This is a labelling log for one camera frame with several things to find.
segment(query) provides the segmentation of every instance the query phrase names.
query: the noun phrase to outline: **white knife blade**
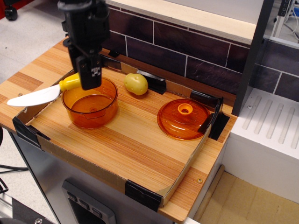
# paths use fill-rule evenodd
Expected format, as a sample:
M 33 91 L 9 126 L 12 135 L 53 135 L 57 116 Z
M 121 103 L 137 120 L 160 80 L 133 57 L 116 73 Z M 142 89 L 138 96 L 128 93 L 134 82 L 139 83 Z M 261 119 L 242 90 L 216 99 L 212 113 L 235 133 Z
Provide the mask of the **white knife blade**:
M 55 100 L 60 94 L 59 84 L 10 99 L 9 106 L 35 106 Z

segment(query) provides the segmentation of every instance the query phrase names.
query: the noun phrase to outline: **lid knob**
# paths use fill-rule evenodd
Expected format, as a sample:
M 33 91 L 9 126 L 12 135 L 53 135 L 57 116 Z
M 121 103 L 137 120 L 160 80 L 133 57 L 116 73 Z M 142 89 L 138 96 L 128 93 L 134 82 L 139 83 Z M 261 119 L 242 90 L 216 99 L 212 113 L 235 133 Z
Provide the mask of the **lid knob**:
M 180 104 L 178 106 L 178 112 L 184 116 L 192 113 L 193 107 L 190 104 Z

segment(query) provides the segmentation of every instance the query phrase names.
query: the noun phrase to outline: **button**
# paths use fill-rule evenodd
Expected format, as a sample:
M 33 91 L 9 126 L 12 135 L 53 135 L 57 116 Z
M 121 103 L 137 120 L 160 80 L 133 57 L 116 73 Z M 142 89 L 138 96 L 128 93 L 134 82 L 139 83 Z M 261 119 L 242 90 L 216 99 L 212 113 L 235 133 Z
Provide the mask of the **button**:
M 98 217 L 98 218 L 100 218 L 100 219 L 103 218 L 102 213 L 100 213 L 98 210 L 96 210 L 95 208 L 93 208 L 92 210 L 93 210 L 93 214 L 94 214 L 96 217 Z
M 72 195 L 70 192 L 67 192 L 67 195 L 68 195 L 69 199 L 71 199 L 74 202 L 77 202 L 76 196 Z
M 81 199 L 79 200 L 80 201 L 80 205 L 85 208 L 86 210 L 89 210 L 89 206 L 87 203 L 85 203 L 84 201 L 82 201 Z

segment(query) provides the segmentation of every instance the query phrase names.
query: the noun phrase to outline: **screw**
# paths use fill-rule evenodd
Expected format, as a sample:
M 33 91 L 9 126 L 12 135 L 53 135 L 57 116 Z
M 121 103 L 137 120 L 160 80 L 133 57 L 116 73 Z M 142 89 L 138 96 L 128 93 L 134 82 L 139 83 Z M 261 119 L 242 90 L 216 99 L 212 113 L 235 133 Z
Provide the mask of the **screw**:
M 43 220 L 41 218 L 36 219 L 36 221 L 34 222 L 35 224 L 42 224 Z

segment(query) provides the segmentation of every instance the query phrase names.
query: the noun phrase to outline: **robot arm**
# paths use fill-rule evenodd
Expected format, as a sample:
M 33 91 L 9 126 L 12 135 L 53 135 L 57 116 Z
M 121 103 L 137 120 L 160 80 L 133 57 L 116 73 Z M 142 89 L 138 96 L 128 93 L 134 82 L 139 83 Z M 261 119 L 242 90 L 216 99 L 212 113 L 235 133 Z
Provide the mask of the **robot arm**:
M 68 49 L 75 72 L 84 90 L 101 85 L 102 42 L 110 37 L 109 9 L 105 0 L 60 0 L 64 12 L 63 29 L 68 33 Z

